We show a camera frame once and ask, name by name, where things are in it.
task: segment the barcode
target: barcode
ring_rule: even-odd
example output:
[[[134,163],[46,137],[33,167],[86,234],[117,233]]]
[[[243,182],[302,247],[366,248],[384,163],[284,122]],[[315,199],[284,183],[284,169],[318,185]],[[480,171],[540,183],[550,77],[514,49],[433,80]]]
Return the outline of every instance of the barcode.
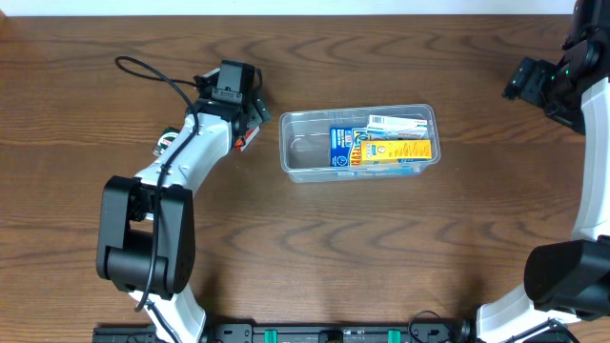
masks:
[[[373,115],[373,116],[371,116],[371,121],[376,124],[383,124],[383,123],[385,123],[385,118]]]

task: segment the clear plastic bin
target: clear plastic bin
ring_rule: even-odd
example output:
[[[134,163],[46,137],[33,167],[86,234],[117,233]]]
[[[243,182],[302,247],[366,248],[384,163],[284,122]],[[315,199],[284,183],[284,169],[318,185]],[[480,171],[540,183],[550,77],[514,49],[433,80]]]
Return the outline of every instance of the clear plastic bin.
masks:
[[[432,159],[375,166],[330,167],[331,128],[366,127],[371,114],[427,120],[425,139],[431,141]],[[282,169],[294,182],[419,175],[440,159],[437,121],[428,105],[288,112],[279,118],[279,154]]]

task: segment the wood grain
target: wood grain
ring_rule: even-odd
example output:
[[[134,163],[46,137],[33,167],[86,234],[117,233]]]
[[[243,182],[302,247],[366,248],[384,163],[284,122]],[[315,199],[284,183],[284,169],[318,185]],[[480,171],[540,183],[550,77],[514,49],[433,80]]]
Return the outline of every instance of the wood grain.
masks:
[[[195,199],[191,284],[207,310],[260,323],[397,322],[496,300],[534,247],[569,236],[578,211],[583,138],[500,96],[522,56],[560,58],[569,24],[11,18],[0,31],[0,341],[86,342],[97,325],[148,321],[95,273],[101,191],[151,163],[185,106],[166,85],[118,71],[121,54],[176,78],[222,58],[264,72],[274,120]],[[420,177],[297,185],[280,168],[282,112],[412,103],[434,108],[442,151]],[[605,324],[573,330],[604,342]]]

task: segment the white backdrop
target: white backdrop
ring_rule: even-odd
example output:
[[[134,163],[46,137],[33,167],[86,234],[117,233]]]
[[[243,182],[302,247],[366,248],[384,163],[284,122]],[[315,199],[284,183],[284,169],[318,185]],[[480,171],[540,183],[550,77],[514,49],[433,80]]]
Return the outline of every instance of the white backdrop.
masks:
[[[23,15],[569,14],[576,0],[0,0]]]

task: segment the wooden table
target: wooden table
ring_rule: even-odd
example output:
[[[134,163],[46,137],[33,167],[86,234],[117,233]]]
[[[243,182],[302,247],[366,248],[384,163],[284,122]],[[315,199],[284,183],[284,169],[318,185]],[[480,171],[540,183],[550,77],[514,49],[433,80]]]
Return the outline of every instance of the wooden table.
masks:
[[[86,342],[145,323],[98,278],[101,192],[181,127],[167,85],[243,60],[274,119],[215,166],[195,199],[193,291],[206,310],[270,322],[457,317],[521,281],[529,252],[567,239],[584,139],[501,98],[520,59],[557,60],[567,16],[9,18],[0,29],[0,341]],[[295,184],[285,111],[430,104],[442,158],[420,177]],[[573,327],[610,339],[605,320]]]

